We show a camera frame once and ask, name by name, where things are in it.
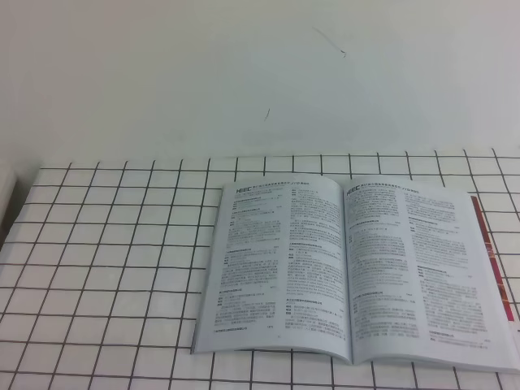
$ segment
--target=right page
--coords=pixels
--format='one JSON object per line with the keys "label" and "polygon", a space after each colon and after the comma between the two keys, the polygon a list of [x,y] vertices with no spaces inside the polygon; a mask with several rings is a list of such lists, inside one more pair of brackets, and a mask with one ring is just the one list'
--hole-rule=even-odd
{"label": "right page", "polygon": [[344,210],[355,363],[520,367],[468,194],[364,176]]}

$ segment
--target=booklet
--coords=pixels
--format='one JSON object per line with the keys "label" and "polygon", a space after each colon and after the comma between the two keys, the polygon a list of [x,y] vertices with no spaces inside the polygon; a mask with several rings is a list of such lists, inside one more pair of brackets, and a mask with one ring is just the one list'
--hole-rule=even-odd
{"label": "booklet", "polygon": [[520,370],[471,196],[380,175],[224,187],[192,350],[253,348]]}

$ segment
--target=white wall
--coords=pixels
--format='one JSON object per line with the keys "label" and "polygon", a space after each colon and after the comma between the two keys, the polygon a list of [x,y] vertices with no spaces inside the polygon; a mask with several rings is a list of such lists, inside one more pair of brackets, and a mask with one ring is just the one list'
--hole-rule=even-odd
{"label": "white wall", "polygon": [[518,0],[4,0],[0,158],[30,180],[42,159],[516,147],[519,17]]}

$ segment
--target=grid paper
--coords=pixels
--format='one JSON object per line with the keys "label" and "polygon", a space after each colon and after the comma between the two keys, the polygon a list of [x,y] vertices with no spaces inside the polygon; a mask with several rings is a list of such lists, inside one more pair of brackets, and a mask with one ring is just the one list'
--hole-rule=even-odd
{"label": "grid paper", "polygon": [[221,187],[383,173],[478,196],[516,320],[520,155],[345,154],[40,170],[0,253],[0,389],[509,390],[520,376],[296,350],[189,354]]}

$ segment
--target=red book spine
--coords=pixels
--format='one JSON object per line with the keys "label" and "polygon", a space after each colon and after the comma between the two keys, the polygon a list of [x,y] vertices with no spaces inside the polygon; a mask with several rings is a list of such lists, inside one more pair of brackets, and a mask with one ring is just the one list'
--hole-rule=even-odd
{"label": "red book spine", "polygon": [[480,231],[482,232],[484,244],[486,245],[487,249],[487,255],[489,256],[489,261],[491,262],[493,274],[495,275],[496,285],[498,286],[498,291],[500,292],[500,298],[502,298],[502,304],[504,305],[505,315],[507,315],[507,319],[509,321],[514,321],[513,311],[511,311],[511,305],[509,304],[509,301],[507,299],[507,293],[505,292],[504,283],[502,282],[502,276],[500,269],[498,268],[498,262],[496,262],[496,257],[493,253],[493,247],[489,239],[488,230],[486,229],[486,223],[484,222],[483,214],[480,210],[479,199],[477,199],[477,197],[471,197],[471,200],[473,201],[474,211],[477,214],[477,219],[479,220]]}

